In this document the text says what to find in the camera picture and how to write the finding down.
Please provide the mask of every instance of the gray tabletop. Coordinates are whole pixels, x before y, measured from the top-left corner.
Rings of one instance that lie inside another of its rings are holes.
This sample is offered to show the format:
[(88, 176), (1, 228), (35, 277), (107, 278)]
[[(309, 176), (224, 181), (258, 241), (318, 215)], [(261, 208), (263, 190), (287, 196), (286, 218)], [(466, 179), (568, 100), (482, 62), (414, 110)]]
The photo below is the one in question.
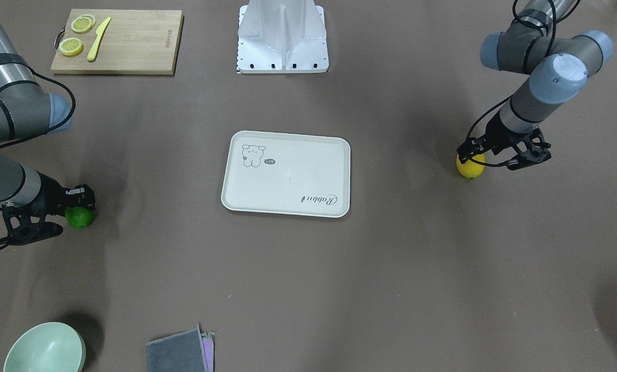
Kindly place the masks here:
[[(216, 332), (219, 372), (617, 370), (617, 2), (558, 26), (602, 30), (615, 53), (542, 125), (553, 159), (469, 181), (455, 148), (526, 78), (479, 61), (511, 3), (320, 0), (327, 73), (238, 75), (242, 1), (0, 1), (41, 73), (72, 8), (185, 15), (174, 76), (56, 75), (72, 129), (3, 151), (88, 183), (98, 217), (0, 252), (0, 369), (60, 320), (86, 339), (87, 372), (146, 370), (146, 342), (196, 323)], [(349, 213), (224, 208), (240, 130), (346, 139)]]

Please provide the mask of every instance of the gray cloth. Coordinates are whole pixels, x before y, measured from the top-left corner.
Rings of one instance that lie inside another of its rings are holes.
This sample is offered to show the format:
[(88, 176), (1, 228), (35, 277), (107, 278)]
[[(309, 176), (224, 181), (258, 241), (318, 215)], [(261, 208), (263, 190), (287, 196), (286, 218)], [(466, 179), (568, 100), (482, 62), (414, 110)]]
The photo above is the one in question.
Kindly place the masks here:
[(208, 372), (200, 329), (146, 344), (148, 372)]

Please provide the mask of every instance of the white plastic mount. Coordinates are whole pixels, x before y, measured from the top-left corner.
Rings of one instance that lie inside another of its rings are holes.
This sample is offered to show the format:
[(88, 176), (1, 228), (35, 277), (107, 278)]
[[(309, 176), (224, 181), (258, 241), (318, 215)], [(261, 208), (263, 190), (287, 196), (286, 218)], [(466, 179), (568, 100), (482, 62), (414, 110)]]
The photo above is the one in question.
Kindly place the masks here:
[(251, 0), (240, 8), (240, 73), (316, 73), (329, 69), (324, 9), (313, 0)]

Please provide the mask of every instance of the white tray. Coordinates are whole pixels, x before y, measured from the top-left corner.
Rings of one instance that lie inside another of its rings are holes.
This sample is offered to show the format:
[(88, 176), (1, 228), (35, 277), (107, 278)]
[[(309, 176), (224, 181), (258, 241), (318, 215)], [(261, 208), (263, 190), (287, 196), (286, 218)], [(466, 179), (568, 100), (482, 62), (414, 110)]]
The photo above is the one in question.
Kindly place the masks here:
[(349, 210), (350, 152), (338, 137), (237, 132), (221, 203), (244, 212), (337, 219)]

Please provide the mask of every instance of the cartoon animal drawing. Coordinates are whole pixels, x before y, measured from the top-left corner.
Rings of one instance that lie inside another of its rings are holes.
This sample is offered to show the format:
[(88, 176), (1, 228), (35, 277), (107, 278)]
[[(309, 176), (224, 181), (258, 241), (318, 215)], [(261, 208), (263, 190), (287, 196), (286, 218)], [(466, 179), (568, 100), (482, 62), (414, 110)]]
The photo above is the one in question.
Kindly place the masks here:
[(242, 146), (242, 157), (244, 158), (245, 167), (257, 168), (262, 162), (265, 153), (265, 146), (244, 145)]

